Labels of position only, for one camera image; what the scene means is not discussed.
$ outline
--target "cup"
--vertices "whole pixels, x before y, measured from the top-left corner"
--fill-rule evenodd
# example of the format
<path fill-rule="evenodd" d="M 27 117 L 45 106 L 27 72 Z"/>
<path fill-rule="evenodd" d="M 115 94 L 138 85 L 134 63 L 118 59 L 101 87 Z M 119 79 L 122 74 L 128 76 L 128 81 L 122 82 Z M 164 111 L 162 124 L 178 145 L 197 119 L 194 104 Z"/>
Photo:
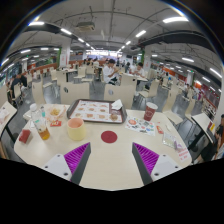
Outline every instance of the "cup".
<path fill-rule="evenodd" d="M 74 141 L 81 141 L 86 136 L 86 128 L 81 118 L 72 118 L 67 122 L 68 136 Z"/>
<path fill-rule="evenodd" d="M 158 109 L 157 105 L 155 105 L 154 103 L 148 102 L 146 104 L 144 120 L 151 121 L 151 119 L 152 119 L 152 117 L 153 117 L 153 115 L 154 115 L 154 113 L 156 112 L 157 109 Z"/>
<path fill-rule="evenodd" d="M 208 129 L 212 126 L 212 122 L 210 121 L 209 125 L 208 125 Z"/>

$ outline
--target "drink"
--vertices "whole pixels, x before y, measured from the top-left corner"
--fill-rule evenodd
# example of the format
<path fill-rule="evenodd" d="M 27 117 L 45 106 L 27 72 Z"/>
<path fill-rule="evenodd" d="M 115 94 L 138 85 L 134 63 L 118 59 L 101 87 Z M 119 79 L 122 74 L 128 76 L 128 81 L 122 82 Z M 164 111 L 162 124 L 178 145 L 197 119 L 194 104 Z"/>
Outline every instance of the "drink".
<path fill-rule="evenodd" d="M 50 137 L 50 133 L 47 129 L 46 119 L 42 116 L 42 111 L 37 109 L 37 105 L 34 103 L 30 106 L 31 118 L 33 123 L 43 140 L 47 140 Z"/>

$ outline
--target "tray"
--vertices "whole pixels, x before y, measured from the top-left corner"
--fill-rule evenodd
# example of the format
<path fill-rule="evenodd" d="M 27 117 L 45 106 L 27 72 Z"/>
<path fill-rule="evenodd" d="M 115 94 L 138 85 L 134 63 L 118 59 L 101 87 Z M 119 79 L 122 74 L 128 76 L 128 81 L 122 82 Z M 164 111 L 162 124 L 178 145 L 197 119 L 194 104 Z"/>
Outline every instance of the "tray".
<path fill-rule="evenodd" d="M 114 114 L 117 114 L 117 115 L 120 115 L 121 116 L 121 121 L 114 121 L 114 122 L 111 122 L 110 119 L 107 121 L 107 120 L 90 120 L 88 118 L 86 118 L 85 116 L 82 117 L 82 119 L 84 121 L 89 121 L 89 122 L 94 122 L 94 123 L 109 123 L 109 124 L 123 124 L 125 121 L 126 121 L 126 118 L 127 118 L 127 112 L 126 112 L 126 109 L 124 107 L 124 105 L 122 106 L 122 108 L 120 110 L 112 110 L 112 103 L 114 103 L 115 101 L 107 101 L 107 100 L 89 100 L 89 99 L 78 99 L 76 101 L 74 101 L 71 106 L 68 108 L 67 110 L 67 118 L 68 119 L 71 119 L 71 116 L 73 115 L 73 112 L 76 110 L 77 106 L 79 105 L 79 102 L 80 101 L 86 101 L 86 102 L 91 102 L 91 103 L 105 103 L 105 104 L 109 104 L 109 114 L 111 113 L 114 113 Z"/>

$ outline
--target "ceiling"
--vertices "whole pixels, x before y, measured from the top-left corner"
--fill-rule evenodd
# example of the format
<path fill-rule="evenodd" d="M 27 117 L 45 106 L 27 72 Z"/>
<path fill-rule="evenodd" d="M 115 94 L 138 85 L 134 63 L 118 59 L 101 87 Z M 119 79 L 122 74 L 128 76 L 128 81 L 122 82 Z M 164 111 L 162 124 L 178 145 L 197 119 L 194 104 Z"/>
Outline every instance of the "ceiling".
<path fill-rule="evenodd" d="M 221 79 L 212 73 L 209 68 L 220 73 L 221 60 L 215 54 L 213 47 L 206 37 L 191 21 L 165 24 L 163 19 L 176 17 L 179 14 L 169 5 L 158 0 L 67 0 L 43 12 L 39 21 L 45 22 L 44 26 L 27 27 L 11 45 L 10 54 L 17 55 L 2 66 L 10 65 L 22 59 L 21 49 L 34 47 L 36 50 L 29 54 L 32 59 L 34 54 L 44 55 L 38 47 L 51 46 L 49 54 L 55 53 L 54 47 L 61 47 L 68 35 L 61 32 L 61 28 L 72 32 L 71 49 L 90 49 L 78 41 L 82 38 L 92 47 L 117 51 L 127 41 L 131 44 L 122 52 L 136 54 L 132 51 L 134 46 L 145 47 L 152 45 L 161 61 L 171 60 L 176 64 L 186 63 L 186 70 L 192 63 L 181 60 L 183 54 L 191 55 L 195 63 L 194 69 L 211 79 L 214 85 L 221 86 Z M 76 28 L 79 22 L 92 21 L 95 30 L 79 32 Z M 141 30 L 147 32 L 140 38 L 135 35 Z"/>

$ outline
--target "ceiling light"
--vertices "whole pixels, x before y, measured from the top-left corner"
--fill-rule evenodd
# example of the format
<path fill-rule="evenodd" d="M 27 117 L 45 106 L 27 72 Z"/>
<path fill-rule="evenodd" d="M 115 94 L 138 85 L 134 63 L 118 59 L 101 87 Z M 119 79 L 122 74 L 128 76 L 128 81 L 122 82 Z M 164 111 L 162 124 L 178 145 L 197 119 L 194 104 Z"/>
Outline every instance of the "ceiling light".
<path fill-rule="evenodd" d="M 42 26 L 44 25 L 44 22 L 32 22 L 28 26 Z"/>
<path fill-rule="evenodd" d="M 14 65 L 14 64 L 9 65 L 9 67 L 8 67 L 8 68 L 12 67 L 13 65 Z"/>
<path fill-rule="evenodd" d="M 2 62 L 2 65 L 4 65 L 9 59 L 7 58 L 5 61 Z"/>
<path fill-rule="evenodd" d="M 143 35 L 144 33 L 146 33 L 146 31 L 145 31 L 145 30 L 142 30 L 140 33 L 138 33 L 138 34 L 136 35 L 136 37 L 140 37 L 140 36 Z"/>
<path fill-rule="evenodd" d="M 199 81 L 196 81 L 196 83 L 198 83 L 199 85 L 202 85 Z"/>
<path fill-rule="evenodd" d="M 184 61 L 194 62 L 194 60 L 193 60 L 193 59 L 190 59 L 190 58 L 182 58 L 182 60 L 184 60 Z"/>
<path fill-rule="evenodd" d="M 20 53 L 23 54 L 23 53 L 26 53 L 26 52 L 29 52 L 30 50 L 25 50 L 25 51 L 21 51 Z"/>
<path fill-rule="evenodd" d="M 210 82 L 210 80 L 206 79 L 205 77 L 202 77 L 205 81 Z"/>
<path fill-rule="evenodd" d="M 211 70 L 212 72 L 214 72 L 217 76 L 219 76 L 220 78 L 222 78 L 222 76 L 221 76 L 217 71 L 215 71 L 215 70 L 212 69 L 212 68 L 210 68 L 210 70 Z"/>
<path fill-rule="evenodd" d="M 172 23 L 172 22 L 188 22 L 186 17 L 172 17 L 163 20 L 164 23 Z"/>
<path fill-rule="evenodd" d="M 81 42 L 84 42 L 84 40 L 82 40 L 81 38 L 79 38 L 78 40 L 81 41 Z"/>
<path fill-rule="evenodd" d="M 69 35 L 71 35 L 72 33 L 71 32 L 69 32 L 68 30 L 66 30 L 66 29 L 61 29 L 61 31 L 62 32 L 64 32 L 64 33 L 67 33 L 67 34 L 69 34 Z"/>

